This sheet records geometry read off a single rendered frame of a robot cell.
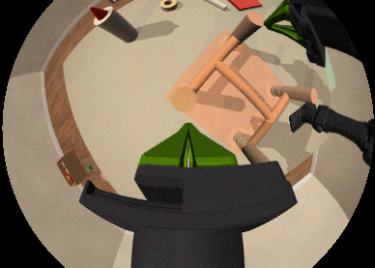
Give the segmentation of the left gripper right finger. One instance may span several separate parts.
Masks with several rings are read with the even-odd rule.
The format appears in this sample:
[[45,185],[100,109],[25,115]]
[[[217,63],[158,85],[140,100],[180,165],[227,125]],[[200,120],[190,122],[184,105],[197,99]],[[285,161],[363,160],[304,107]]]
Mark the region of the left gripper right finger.
[[188,156],[189,167],[238,165],[235,154],[201,134],[192,123],[188,123]]

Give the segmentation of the white cylinder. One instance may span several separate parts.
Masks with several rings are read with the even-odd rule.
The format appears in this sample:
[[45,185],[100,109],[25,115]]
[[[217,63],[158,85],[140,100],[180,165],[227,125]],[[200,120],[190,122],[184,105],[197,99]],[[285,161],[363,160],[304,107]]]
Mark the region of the white cylinder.
[[217,1],[217,0],[204,0],[204,1],[207,1],[213,5],[215,5],[216,7],[222,9],[223,11],[226,10],[227,6],[224,5],[223,3]]

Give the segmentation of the red flat rectangular block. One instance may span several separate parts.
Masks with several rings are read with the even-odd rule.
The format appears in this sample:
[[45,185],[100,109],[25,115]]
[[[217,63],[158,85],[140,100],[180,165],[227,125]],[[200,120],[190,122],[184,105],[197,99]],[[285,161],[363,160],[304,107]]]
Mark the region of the red flat rectangular block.
[[262,4],[258,0],[227,0],[238,11],[261,7]]

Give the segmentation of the light brown wooden stool seat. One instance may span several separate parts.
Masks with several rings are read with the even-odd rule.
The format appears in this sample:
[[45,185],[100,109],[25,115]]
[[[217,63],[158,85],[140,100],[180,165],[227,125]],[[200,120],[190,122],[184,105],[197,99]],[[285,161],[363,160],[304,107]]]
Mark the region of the light brown wooden stool seat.
[[[175,89],[187,87],[224,45],[231,33],[225,29],[216,37],[182,75],[165,99],[171,102],[171,94]],[[248,45],[242,43],[236,47],[223,63],[256,93],[270,111],[273,110],[280,97],[273,96],[271,88],[274,85],[283,85]],[[242,133],[250,139],[265,121],[265,117],[243,93],[216,70],[197,91],[196,96],[195,107],[184,113],[237,155],[242,151],[234,142],[234,135]]]

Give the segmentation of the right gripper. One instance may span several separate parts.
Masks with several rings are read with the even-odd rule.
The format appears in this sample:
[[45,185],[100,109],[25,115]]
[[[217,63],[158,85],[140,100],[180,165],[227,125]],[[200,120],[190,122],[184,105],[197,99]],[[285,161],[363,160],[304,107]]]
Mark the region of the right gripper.
[[[293,26],[275,24],[282,20],[290,21]],[[284,0],[264,21],[264,25],[267,29],[282,34],[306,48],[306,55],[309,62],[314,63],[317,66],[326,68],[325,46],[354,57],[351,40],[350,43],[352,49],[318,38],[317,33],[306,14],[303,0]]]

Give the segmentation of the beige bottle with red pointed cap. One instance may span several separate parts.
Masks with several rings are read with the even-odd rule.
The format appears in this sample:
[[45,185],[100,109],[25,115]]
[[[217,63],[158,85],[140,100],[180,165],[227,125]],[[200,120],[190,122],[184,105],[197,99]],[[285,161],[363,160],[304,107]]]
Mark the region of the beige bottle with red pointed cap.
[[131,43],[137,38],[138,31],[112,7],[104,9],[91,7],[90,10],[95,16],[94,24],[99,28],[125,43]]

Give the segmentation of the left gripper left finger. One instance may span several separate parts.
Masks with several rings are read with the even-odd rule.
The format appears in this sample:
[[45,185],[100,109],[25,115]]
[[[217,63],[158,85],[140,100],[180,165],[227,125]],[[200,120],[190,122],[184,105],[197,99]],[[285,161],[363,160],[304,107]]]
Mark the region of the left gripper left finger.
[[138,165],[141,164],[188,167],[188,123],[185,123],[175,134],[143,153]]

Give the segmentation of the brown wooden stool legs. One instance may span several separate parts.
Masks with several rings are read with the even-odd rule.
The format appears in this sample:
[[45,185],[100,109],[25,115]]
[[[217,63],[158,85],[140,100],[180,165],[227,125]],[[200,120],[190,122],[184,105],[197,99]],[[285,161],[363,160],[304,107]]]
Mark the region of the brown wooden stool legs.
[[236,47],[264,25],[264,21],[264,18],[258,13],[248,12],[228,37],[227,42],[225,41],[224,45],[200,70],[190,84],[187,87],[182,86],[175,89],[171,95],[173,107],[178,111],[187,112],[195,107],[197,101],[195,93],[197,93],[215,70],[228,79],[265,117],[265,121],[250,139],[246,138],[242,133],[236,133],[233,137],[234,142],[251,164],[270,162],[256,147],[256,144],[272,126],[289,99],[316,104],[318,98],[315,88],[274,85],[271,88],[271,93],[275,97],[280,97],[280,99],[273,110],[270,111],[256,93],[235,72],[223,63],[223,60],[232,50],[236,49]]

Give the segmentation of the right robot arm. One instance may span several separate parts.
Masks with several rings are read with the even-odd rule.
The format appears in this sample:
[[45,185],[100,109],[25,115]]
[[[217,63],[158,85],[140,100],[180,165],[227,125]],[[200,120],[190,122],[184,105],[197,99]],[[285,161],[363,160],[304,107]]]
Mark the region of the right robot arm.
[[[361,61],[350,36],[329,6],[323,0],[303,1],[306,14],[318,38],[346,46],[350,49],[352,49],[352,43],[354,58]],[[291,132],[294,133],[304,123],[308,123],[318,133],[323,131],[327,134],[340,134],[357,144],[363,152],[362,158],[364,162],[370,166],[374,143],[374,119],[371,119],[368,123],[361,122],[341,115],[326,105],[319,104],[318,108],[315,108],[316,104],[305,103],[291,114],[289,116]]]

